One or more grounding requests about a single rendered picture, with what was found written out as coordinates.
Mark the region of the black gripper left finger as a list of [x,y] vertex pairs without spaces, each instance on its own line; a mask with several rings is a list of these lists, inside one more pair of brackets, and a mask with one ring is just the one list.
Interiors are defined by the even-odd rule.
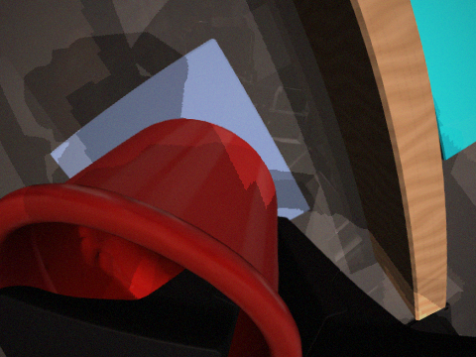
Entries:
[[7,357],[227,357],[239,309],[187,269],[138,300],[9,286],[0,348]]

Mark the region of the red cup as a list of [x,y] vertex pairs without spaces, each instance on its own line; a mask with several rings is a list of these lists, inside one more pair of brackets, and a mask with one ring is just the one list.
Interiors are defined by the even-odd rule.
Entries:
[[154,123],[65,183],[0,199],[0,289],[138,300],[187,269],[239,306],[227,357],[301,357],[279,295],[278,199],[233,131]]

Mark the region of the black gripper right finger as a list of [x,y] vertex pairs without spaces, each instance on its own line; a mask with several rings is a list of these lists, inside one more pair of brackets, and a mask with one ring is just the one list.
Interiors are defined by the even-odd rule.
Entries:
[[279,295],[301,357],[476,357],[476,337],[420,332],[358,289],[288,218],[278,217]]

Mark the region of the long wooden plank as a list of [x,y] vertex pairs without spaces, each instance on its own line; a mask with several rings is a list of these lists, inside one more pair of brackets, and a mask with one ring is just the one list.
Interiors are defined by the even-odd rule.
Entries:
[[445,307],[439,131],[410,0],[293,0],[353,168],[373,254],[416,320]]

